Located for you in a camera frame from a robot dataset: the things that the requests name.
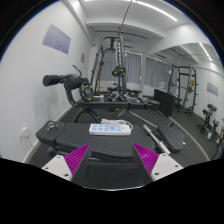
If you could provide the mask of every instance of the white wall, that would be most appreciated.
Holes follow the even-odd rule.
[[[203,109],[207,109],[207,105],[209,103],[213,104],[217,107],[217,111],[213,113],[213,116],[210,119],[210,123],[214,119],[219,121],[219,126],[217,128],[218,132],[221,131],[221,127],[224,125],[222,118],[224,118],[224,78],[223,78],[223,69],[222,65],[215,64],[213,62],[201,60],[201,64],[193,65],[197,72],[197,79],[198,79],[198,86],[197,86],[197,93],[198,96],[196,97],[196,106],[195,106],[195,113],[199,114],[200,116],[204,117]],[[214,94],[207,92],[207,82],[211,83],[218,87],[218,97]]]
[[[42,45],[45,33],[55,25],[71,38],[69,53],[65,54]],[[81,54],[85,54],[85,63]],[[76,64],[88,73],[90,43],[74,16],[62,2],[56,2],[32,18],[14,37],[0,64],[0,154],[22,162],[35,145],[35,133],[49,120],[57,119],[70,104],[62,85],[44,87],[47,74],[76,73]],[[29,129],[29,139],[19,142],[17,133]]]

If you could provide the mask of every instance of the gym room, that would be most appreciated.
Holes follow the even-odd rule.
[[[1,160],[123,190],[223,158],[223,64],[182,10],[161,0],[38,9],[1,46]]]

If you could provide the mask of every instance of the black floor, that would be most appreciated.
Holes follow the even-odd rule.
[[[71,123],[75,114],[78,112],[79,108],[72,108],[62,119],[61,122]],[[105,119],[115,119],[116,115],[121,111],[112,112],[109,109],[96,109],[96,113]],[[132,112],[141,116],[142,118],[152,122],[156,126],[158,125],[168,125],[171,120],[164,115],[159,115],[156,111],[150,110],[132,110]],[[215,143],[216,137],[213,136],[212,140],[208,140],[206,135],[199,133],[199,127],[197,127],[197,119],[194,116],[187,116],[184,113],[178,113],[176,108],[174,108],[172,118],[174,118],[181,126],[183,126],[192,136],[199,142],[199,144],[204,148],[205,152],[211,159],[217,151],[217,145]],[[126,120],[134,125],[142,127],[146,124],[150,129],[155,129],[153,126],[145,123],[136,116],[126,113],[119,119]],[[79,123],[95,123],[92,117],[88,114],[82,114],[79,118]],[[186,145],[183,147],[181,152],[178,154],[170,154],[170,156],[175,159],[183,167],[188,167],[190,165],[199,164],[206,162],[205,157],[195,145],[195,143],[185,134],[184,142]],[[29,164],[36,167],[42,168],[47,162],[49,162],[55,155],[50,155],[48,153],[48,146],[41,144],[37,149],[33,157],[31,158]],[[103,163],[91,162],[89,165],[89,175],[92,177],[87,183],[87,187],[90,188],[100,188],[100,189],[122,189],[129,187],[137,187],[142,185],[140,175],[138,173],[138,168],[136,164],[130,163],[126,164],[114,164],[110,166],[107,164],[105,166]]]
[[[196,141],[201,145],[208,157],[212,160],[219,147],[219,145],[216,143],[218,135],[214,133],[211,140],[209,140],[207,138],[207,131],[204,133],[200,132],[200,127],[198,126],[198,124],[200,124],[200,121],[202,121],[202,119],[195,114],[193,114],[192,116],[188,116],[186,113],[178,112],[177,107],[174,107],[171,117],[175,121],[177,121],[185,130],[187,130],[193,136],[193,138],[196,139]]]

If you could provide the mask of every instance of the black machine seat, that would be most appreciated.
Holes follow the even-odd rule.
[[[117,91],[117,88],[108,87],[107,90],[112,92],[112,91]]]
[[[142,91],[140,91],[140,90],[133,90],[133,93],[135,94],[135,95],[138,95],[139,93],[141,93]]]
[[[183,148],[184,134],[167,126],[158,126],[157,132],[167,144],[171,153],[178,153]]]
[[[77,106],[80,108],[88,108],[88,109],[102,109],[102,108],[126,108],[126,109],[151,109],[157,110],[159,105],[152,105],[144,103],[128,103],[126,101],[120,101],[116,99],[114,102],[107,99],[104,96],[104,102],[100,102],[98,98],[93,98],[92,101],[86,102],[82,98],[77,101]]]
[[[132,143],[142,145],[150,150],[155,149],[154,141],[146,135],[143,128],[133,125],[128,136],[100,136],[89,134],[90,124],[68,123],[59,133],[56,142],[65,152],[72,152],[83,145],[91,143],[95,154],[107,154],[110,158],[131,159]]]
[[[80,108],[88,109],[101,109],[101,108],[127,108],[128,103],[125,101],[116,100],[112,102],[104,96],[104,102],[100,102],[98,98],[93,98],[92,101],[86,102],[82,98],[77,101],[77,106]]]

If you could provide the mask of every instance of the dumbbell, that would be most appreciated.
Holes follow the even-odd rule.
[[[123,97],[126,99],[128,103],[131,103],[133,101],[132,97],[130,97],[127,93],[123,95]]]
[[[138,98],[142,101],[144,104],[148,104],[149,99],[144,98],[142,94],[138,94]]]

